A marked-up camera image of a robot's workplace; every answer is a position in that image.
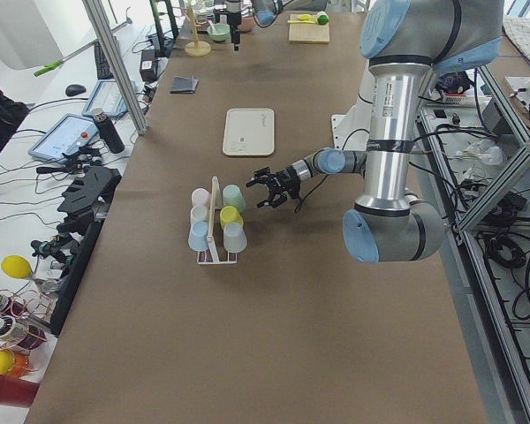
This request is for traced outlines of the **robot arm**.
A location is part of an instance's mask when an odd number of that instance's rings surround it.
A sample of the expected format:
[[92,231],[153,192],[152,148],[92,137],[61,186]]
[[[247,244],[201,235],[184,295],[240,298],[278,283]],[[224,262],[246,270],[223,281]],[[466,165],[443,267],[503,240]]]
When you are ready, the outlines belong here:
[[378,1],[364,21],[360,52],[375,79],[364,150],[323,148],[287,168],[254,173],[266,204],[297,198],[318,175],[360,174],[362,194],[344,213],[346,249],[357,261],[417,261],[443,242],[439,213],[406,185],[425,75],[462,72],[493,61],[504,16],[500,1]]

